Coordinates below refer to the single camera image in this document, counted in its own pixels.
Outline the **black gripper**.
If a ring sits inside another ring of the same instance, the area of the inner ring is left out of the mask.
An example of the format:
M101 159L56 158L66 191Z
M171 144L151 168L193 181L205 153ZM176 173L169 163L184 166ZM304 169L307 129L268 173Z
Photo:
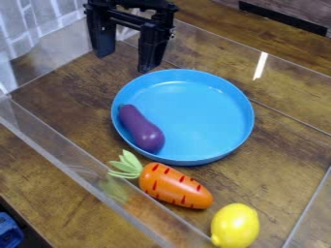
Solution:
M151 18L121 12L124 9L139 9L141 12L152 10ZM139 38L139 72L147 73L156 68L163 60L168 41L173 35L172 24L179 7L167 0L86 0L86 25L92 49L97 57L102 58L114 52L116 24L112 19L133 24L141 24Z

